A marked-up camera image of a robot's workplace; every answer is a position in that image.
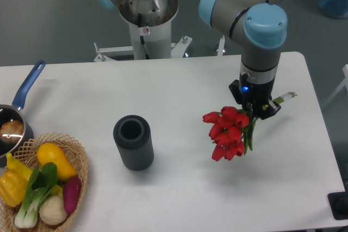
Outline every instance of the black cylindrical vase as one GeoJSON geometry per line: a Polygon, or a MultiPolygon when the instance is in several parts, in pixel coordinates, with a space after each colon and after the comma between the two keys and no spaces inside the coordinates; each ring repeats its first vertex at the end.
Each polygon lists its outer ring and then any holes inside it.
{"type": "Polygon", "coordinates": [[[153,161],[150,126],[138,115],[121,118],[114,128],[114,140],[123,164],[132,171],[142,171],[153,161]]]}

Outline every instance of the red tulip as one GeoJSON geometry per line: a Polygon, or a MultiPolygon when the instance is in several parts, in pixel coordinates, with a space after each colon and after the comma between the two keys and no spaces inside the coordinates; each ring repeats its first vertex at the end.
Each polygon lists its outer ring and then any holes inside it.
{"type": "Polygon", "coordinates": [[[221,109],[222,116],[230,121],[230,122],[235,122],[235,118],[238,115],[238,111],[235,107],[232,106],[225,106],[221,109]]]}
{"type": "Polygon", "coordinates": [[[244,142],[243,141],[238,142],[236,149],[237,149],[237,155],[242,156],[245,151],[244,142]]]}
{"type": "Polygon", "coordinates": [[[234,126],[234,121],[231,122],[231,121],[226,120],[225,117],[220,117],[220,118],[217,119],[217,124],[220,125],[223,128],[228,129],[228,128],[234,126]]]}
{"type": "Polygon", "coordinates": [[[225,149],[219,145],[216,145],[213,151],[212,159],[215,161],[219,161],[223,157],[224,153],[225,153],[225,149]]]}
{"type": "Polygon", "coordinates": [[[228,138],[232,143],[238,143],[239,141],[241,141],[241,135],[241,130],[236,126],[230,127],[228,129],[228,138]]]}
{"type": "Polygon", "coordinates": [[[217,145],[219,146],[228,146],[231,141],[228,138],[227,133],[223,132],[221,134],[219,134],[214,141],[217,145]]]}
{"type": "Polygon", "coordinates": [[[238,114],[235,118],[235,125],[239,128],[244,128],[249,124],[249,117],[245,114],[238,114]]]}
{"type": "Polygon", "coordinates": [[[203,122],[206,123],[216,123],[220,114],[217,111],[212,111],[208,114],[203,115],[203,122]]]}
{"type": "Polygon", "coordinates": [[[215,140],[216,137],[223,132],[223,127],[218,124],[214,124],[209,132],[209,137],[215,140]]]}
{"type": "Polygon", "coordinates": [[[231,148],[225,148],[225,155],[224,155],[226,160],[232,160],[233,157],[235,156],[234,151],[231,148]]]}

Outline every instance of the tulip bouquet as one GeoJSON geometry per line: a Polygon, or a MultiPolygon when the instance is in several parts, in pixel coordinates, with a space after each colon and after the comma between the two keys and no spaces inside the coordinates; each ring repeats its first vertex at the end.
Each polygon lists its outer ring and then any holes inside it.
{"type": "MultiPolygon", "coordinates": [[[[287,92],[273,101],[281,104],[297,96],[294,92],[287,92]]],[[[212,159],[222,158],[232,160],[234,156],[243,156],[247,150],[252,151],[252,139],[258,117],[252,111],[225,106],[221,111],[212,111],[203,116],[203,122],[212,123],[209,137],[216,144],[212,159]]]]}

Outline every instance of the bok choy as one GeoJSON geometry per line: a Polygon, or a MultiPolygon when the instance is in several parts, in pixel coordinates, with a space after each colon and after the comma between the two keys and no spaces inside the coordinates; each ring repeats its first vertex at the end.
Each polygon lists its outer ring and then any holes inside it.
{"type": "Polygon", "coordinates": [[[37,165],[28,181],[21,208],[15,218],[18,228],[32,228],[38,221],[38,211],[57,184],[57,166],[49,162],[39,170],[37,165]]]}

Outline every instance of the white table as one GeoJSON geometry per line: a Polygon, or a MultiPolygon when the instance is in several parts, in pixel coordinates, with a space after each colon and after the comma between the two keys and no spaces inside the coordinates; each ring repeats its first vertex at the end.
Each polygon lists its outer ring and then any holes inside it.
{"type": "MultiPolygon", "coordinates": [[[[327,194],[343,183],[304,57],[283,53],[273,96],[295,91],[256,124],[254,151],[213,161],[202,115],[237,106],[228,85],[240,56],[47,65],[24,115],[35,136],[70,134],[90,160],[89,186],[70,231],[280,231],[347,225],[327,194]],[[113,127],[140,115],[155,158],[123,165],[113,127]]],[[[0,67],[0,103],[11,103],[31,66],[0,67]]]]}

